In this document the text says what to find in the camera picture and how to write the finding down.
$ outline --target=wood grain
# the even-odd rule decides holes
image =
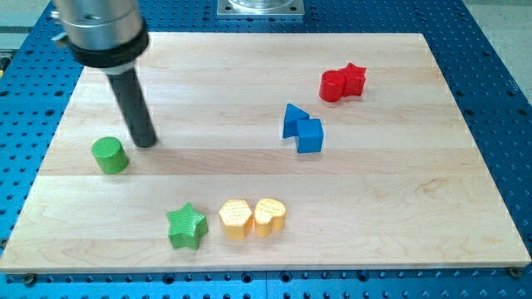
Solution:
[[[5,272],[508,267],[520,235],[417,34],[152,33],[137,69],[160,142],[131,142],[106,78],[86,68],[0,258]],[[327,69],[367,66],[362,97],[318,97]],[[282,140],[288,102],[324,124],[321,154]],[[102,175],[90,148],[131,159]],[[281,200],[286,227],[225,238],[227,199]],[[165,214],[206,213],[199,251]]]

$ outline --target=blue block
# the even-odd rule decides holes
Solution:
[[[322,151],[323,128],[320,119],[297,120],[298,153],[317,153]]]
[[[286,112],[284,113],[283,138],[297,136],[298,131],[296,130],[296,121],[308,120],[309,118],[310,115],[308,115],[307,112],[299,109],[295,105],[286,105]]]

